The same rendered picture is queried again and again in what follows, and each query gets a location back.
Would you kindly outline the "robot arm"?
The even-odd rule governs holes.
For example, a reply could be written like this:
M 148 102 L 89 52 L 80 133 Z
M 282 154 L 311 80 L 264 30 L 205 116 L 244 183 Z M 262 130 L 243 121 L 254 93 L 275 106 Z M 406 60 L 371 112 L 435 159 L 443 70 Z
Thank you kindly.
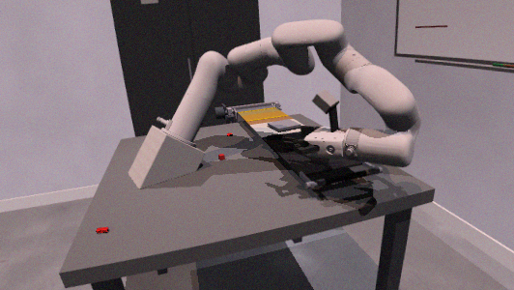
M 345 143 L 348 160 L 408 166 L 421 125 L 412 92 L 352 48 L 344 27 L 334 20 L 281 24 L 271 37 L 232 49 L 227 59 L 218 52 L 206 52 L 172 121 L 157 117 L 157 122 L 166 127 L 161 130 L 196 147 L 193 140 L 214 102 L 217 88 L 231 93 L 255 87 L 267 78 L 268 66 L 272 65 L 283 66 L 297 75 L 309 74 L 315 68 L 312 45 L 323 66 L 348 91 L 364 97 L 385 122 L 386 130 L 349 130 Z

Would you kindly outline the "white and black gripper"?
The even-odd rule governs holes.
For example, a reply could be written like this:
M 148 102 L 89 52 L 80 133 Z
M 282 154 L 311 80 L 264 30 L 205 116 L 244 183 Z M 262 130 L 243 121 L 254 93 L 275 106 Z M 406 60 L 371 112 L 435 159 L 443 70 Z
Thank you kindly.
M 331 132 L 330 127 L 315 127 L 314 129 L 310 126 L 301 126 L 301 137 L 305 138 L 296 140 L 291 137 L 281 137 L 282 149 L 313 158 L 347 160 L 345 143 L 350 129 L 339 128 L 339 130 Z M 304 143 L 304 148 L 299 143 Z

